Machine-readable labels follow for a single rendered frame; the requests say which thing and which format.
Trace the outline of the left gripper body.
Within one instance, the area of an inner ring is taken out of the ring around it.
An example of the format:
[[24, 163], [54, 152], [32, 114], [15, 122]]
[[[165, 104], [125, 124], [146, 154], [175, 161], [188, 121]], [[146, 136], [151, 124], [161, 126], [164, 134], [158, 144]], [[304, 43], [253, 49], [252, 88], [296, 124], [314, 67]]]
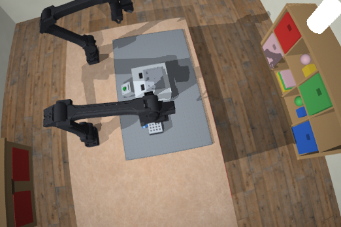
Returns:
[[112, 21], [115, 21], [115, 20], [122, 21], [123, 16], [116, 16], [116, 11], [111, 9], [111, 20]]

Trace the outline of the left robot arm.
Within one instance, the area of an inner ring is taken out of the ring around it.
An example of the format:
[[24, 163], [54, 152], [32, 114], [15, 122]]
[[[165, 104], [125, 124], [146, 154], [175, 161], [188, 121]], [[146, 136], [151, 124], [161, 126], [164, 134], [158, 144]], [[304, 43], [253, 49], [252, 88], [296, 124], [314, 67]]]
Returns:
[[[39, 33], [48, 33], [73, 42], [82, 47], [82, 49], [87, 52], [85, 52], [85, 55], [86, 61], [88, 63], [97, 61], [98, 52], [97, 45], [95, 45], [96, 40], [94, 39], [94, 36], [78, 35], [76, 33], [73, 33], [72, 31], [55, 25], [55, 23], [57, 23], [56, 20], [66, 15], [107, 2], [109, 3], [110, 8], [116, 11], [116, 16], [123, 16], [122, 9], [129, 13], [132, 13], [134, 11], [133, 2], [131, 2], [131, 0], [74, 0], [58, 7], [52, 5], [45, 8], [41, 13]], [[119, 9], [116, 10], [117, 8]]]

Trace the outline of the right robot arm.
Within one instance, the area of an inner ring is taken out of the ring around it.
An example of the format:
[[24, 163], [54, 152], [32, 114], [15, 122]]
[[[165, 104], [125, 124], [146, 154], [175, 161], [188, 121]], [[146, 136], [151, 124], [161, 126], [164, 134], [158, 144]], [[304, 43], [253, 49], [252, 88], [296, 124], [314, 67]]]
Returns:
[[[158, 97], [153, 94], [153, 91], [145, 92], [144, 96], [140, 98], [120, 102], [73, 105], [71, 99], [66, 99], [57, 100], [56, 103], [43, 110], [43, 127], [57, 127], [71, 132], [80, 137], [86, 147], [98, 145], [97, 131], [96, 127], [93, 127], [93, 123], [85, 121], [76, 123], [75, 121], [79, 119], [116, 115], [146, 115], [155, 118], [160, 113], [162, 115], [176, 113], [174, 101], [158, 101]], [[53, 117], [53, 110], [55, 110], [55, 117]]]

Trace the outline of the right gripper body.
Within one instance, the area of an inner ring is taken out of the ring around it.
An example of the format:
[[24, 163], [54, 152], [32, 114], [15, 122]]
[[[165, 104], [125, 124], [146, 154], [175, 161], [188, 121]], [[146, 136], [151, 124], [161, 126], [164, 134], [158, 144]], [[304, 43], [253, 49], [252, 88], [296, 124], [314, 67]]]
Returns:
[[148, 124], [148, 123], [160, 123], [160, 122], [168, 121], [169, 117], [168, 115], [162, 115], [162, 113], [160, 113], [156, 118], [151, 118], [151, 117], [148, 118], [146, 117], [146, 115], [139, 115], [139, 119], [140, 119], [140, 122], [144, 122], [144, 124]]

